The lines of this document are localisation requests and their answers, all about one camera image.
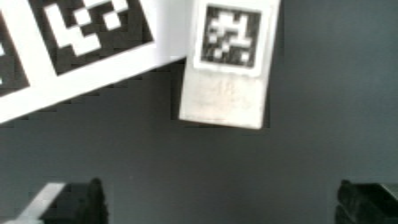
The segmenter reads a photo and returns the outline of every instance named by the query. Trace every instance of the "apriltag marker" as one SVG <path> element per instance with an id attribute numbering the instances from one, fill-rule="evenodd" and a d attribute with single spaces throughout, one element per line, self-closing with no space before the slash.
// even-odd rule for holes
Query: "apriltag marker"
<path id="1" fill-rule="evenodd" d="M 259 129 L 280 0 L 195 0 L 179 118 Z"/>

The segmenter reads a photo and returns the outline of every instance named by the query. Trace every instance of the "black square marker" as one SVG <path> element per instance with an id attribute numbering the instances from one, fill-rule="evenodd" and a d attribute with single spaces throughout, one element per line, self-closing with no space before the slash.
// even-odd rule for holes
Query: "black square marker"
<path id="1" fill-rule="evenodd" d="M 58 75 L 152 42 L 138 0 L 30 0 L 30 6 Z"/>
<path id="2" fill-rule="evenodd" d="M 28 87 L 26 74 L 0 12 L 0 97 Z"/>
<path id="3" fill-rule="evenodd" d="M 261 12 L 207 6 L 200 61 L 254 67 Z"/>

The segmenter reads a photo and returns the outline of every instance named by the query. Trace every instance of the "gray wall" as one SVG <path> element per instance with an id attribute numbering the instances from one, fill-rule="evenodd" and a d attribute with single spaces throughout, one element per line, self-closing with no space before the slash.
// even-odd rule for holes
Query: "gray wall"
<path id="1" fill-rule="evenodd" d="M 270 128 L 175 120 L 183 62 L 0 129 L 0 220 L 101 177 L 111 224 L 334 223 L 342 178 L 398 182 L 398 1 L 286 0 Z"/>

